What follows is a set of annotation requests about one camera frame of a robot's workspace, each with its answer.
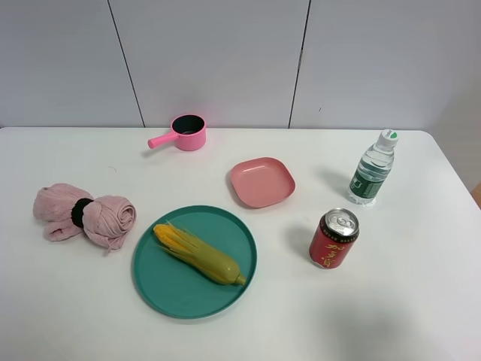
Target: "corn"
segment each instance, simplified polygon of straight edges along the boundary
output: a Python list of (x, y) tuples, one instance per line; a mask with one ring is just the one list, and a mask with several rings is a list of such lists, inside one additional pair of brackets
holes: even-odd
[(196, 267), (219, 284), (246, 284), (239, 265), (228, 255), (170, 223), (157, 224), (153, 231), (161, 247), (178, 259)]

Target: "white bottle cap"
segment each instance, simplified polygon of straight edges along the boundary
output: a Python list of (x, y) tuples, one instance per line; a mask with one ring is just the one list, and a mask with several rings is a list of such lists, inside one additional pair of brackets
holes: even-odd
[(377, 144), (383, 147), (394, 148), (397, 143), (398, 133), (392, 129), (384, 129), (377, 140)]

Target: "red can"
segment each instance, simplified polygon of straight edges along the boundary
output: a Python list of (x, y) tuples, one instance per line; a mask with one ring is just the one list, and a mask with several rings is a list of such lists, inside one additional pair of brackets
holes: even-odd
[(310, 258), (323, 268), (336, 268), (359, 237), (359, 221), (344, 208), (324, 214), (309, 247)]

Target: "pink towel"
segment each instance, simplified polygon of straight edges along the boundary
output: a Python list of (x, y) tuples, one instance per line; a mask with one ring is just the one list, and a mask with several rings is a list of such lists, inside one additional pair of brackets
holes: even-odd
[(135, 222), (135, 208), (128, 199), (105, 196), (94, 199), (70, 184), (54, 184), (37, 193), (33, 215), (49, 222), (44, 229), (49, 241), (63, 241), (85, 231), (108, 250), (122, 247)]

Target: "teal plate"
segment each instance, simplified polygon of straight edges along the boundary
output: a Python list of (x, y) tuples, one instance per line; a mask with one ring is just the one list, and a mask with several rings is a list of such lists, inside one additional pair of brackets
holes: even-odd
[[(216, 284), (194, 267), (166, 253), (153, 233), (159, 223), (187, 229), (236, 260), (247, 282)], [(160, 217), (142, 235), (133, 259), (135, 286), (153, 309), (176, 318), (200, 318), (232, 305), (249, 286), (257, 264), (256, 243), (246, 225), (223, 209), (193, 205)]]

